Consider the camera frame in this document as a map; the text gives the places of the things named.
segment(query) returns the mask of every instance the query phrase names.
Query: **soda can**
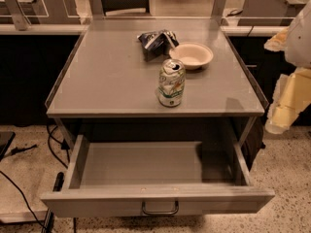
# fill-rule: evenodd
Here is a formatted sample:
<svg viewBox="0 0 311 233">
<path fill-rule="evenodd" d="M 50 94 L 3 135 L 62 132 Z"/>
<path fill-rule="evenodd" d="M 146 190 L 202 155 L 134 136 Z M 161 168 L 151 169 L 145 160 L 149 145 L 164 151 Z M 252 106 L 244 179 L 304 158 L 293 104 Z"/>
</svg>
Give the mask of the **soda can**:
<svg viewBox="0 0 311 233">
<path fill-rule="evenodd" d="M 174 107 L 182 102 L 185 87 L 186 69 L 180 60 L 167 59 L 159 71 L 158 100 L 167 107 Z"/>
</svg>

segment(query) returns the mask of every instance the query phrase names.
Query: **drawer handle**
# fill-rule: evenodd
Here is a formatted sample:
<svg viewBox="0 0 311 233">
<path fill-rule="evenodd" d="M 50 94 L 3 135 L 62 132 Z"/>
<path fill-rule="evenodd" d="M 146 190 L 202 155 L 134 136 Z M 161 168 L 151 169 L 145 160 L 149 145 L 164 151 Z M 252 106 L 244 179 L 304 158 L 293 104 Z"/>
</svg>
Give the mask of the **drawer handle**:
<svg viewBox="0 0 311 233">
<path fill-rule="evenodd" d="M 178 201 L 175 201 L 175 208 L 171 212 L 149 212 L 146 210 L 145 201 L 143 201 L 142 210 L 143 210 L 143 213 L 148 216 L 173 216 L 178 213 L 179 203 Z"/>
</svg>

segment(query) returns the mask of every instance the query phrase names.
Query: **terrazzo floor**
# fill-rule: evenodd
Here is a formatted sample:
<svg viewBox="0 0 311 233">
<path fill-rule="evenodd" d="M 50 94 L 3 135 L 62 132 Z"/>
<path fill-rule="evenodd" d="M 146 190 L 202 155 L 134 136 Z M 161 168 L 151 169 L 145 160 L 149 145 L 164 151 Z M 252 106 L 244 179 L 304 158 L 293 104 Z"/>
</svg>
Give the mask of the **terrazzo floor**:
<svg viewBox="0 0 311 233">
<path fill-rule="evenodd" d="M 6 173 L 25 193 L 34 210 L 44 210 L 40 194 L 51 190 L 54 178 L 64 168 L 51 155 L 47 146 L 45 126 L 18 128 L 0 126 L 0 131 L 17 133 L 9 151 L 14 147 L 38 148 L 9 156 L 0 163 Z M 58 131 L 55 137 L 61 140 Z M 283 135 L 264 133 L 265 150 L 260 150 L 251 170 L 254 186 L 269 187 L 276 196 L 257 214 L 207 215 L 173 217 L 104 217 L 55 218 L 52 232 L 311 232 L 311 127 L 293 126 Z M 55 152 L 66 161 L 66 153 L 52 141 Z M 27 212 L 17 190 L 0 176 L 0 215 Z M 41 232 L 38 223 L 0 224 L 1 233 Z"/>
</svg>

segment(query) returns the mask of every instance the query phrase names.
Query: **bowl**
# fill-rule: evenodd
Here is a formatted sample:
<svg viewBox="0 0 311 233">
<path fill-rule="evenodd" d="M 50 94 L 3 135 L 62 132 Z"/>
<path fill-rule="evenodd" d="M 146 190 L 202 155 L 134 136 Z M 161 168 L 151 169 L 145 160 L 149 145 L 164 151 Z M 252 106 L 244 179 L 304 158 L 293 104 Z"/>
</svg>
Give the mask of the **bowl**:
<svg viewBox="0 0 311 233">
<path fill-rule="evenodd" d="M 180 43 L 175 49 L 169 51 L 173 59 L 183 62 L 187 70 L 195 70 L 207 65 L 213 59 L 213 52 L 205 45 L 199 43 Z"/>
</svg>

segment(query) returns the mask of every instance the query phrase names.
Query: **drawer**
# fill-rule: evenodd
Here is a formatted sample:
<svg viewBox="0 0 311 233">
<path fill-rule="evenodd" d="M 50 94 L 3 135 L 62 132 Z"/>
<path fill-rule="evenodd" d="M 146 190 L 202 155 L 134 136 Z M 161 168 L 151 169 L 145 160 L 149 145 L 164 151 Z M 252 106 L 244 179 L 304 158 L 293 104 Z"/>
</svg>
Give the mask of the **drawer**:
<svg viewBox="0 0 311 233">
<path fill-rule="evenodd" d="M 230 123 L 216 123 L 208 141 L 97 143 L 79 135 L 62 190 L 42 200 L 60 217 L 256 213 L 274 191 L 252 186 Z"/>
</svg>

